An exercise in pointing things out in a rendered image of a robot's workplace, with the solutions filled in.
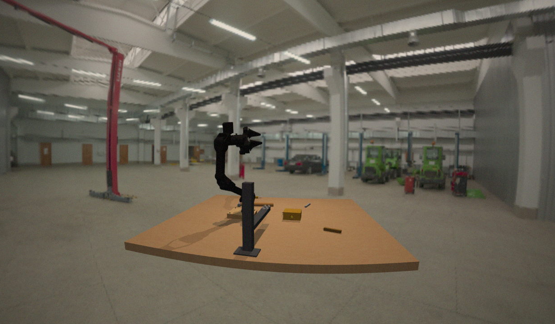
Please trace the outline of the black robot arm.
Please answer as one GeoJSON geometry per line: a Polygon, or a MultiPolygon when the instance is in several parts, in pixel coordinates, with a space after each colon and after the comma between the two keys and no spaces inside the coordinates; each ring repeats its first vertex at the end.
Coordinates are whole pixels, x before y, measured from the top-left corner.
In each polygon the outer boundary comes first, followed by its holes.
{"type": "Polygon", "coordinates": [[[240,202],[242,202],[242,189],[237,187],[231,179],[225,174],[225,152],[228,146],[234,145],[233,122],[223,123],[223,132],[219,133],[214,140],[214,149],[216,151],[216,174],[215,178],[220,189],[233,192],[240,195],[240,202]]]}

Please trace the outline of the hammer with wooden handle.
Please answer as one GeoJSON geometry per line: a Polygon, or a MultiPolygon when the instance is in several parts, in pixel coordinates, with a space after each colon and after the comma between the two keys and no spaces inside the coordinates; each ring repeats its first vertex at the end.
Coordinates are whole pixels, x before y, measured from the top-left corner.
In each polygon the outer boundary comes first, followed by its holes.
{"type": "MultiPolygon", "coordinates": [[[[264,205],[266,205],[266,206],[270,205],[271,207],[273,207],[273,203],[260,203],[260,202],[255,202],[255,203],[254,203],[254,206],[261,206],[261,207],[263,207],[264,205]]],[[[242,206],[242,202],[239,202],[239,203],[237,204],[237,207],[240,207],[240,206],[242,206]]]]}

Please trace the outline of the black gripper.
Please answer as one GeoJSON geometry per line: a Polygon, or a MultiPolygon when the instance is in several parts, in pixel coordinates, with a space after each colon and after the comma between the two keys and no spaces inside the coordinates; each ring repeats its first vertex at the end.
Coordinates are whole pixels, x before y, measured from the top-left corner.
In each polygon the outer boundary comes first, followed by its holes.
{"type": "Polygon", "coordinates": [[[242,135],[237,135],[237,133],[236,133],[236,135],[234,135],[234,145],[236,145],[236,146],[244,145],[245,153],[250,153],[252,148],[254,148],[255,146],[261,145],[262,142],[253,141],[253,140],[248,141],[247,138],[251,138],[251,137],[255,137],[255,136],[259,136],[259,135],[260,135],[260,133],[252,131],[249,128],[247,130],[247,126],[245,126],[245,127],[243,127],[243,134],[242,135]]]}

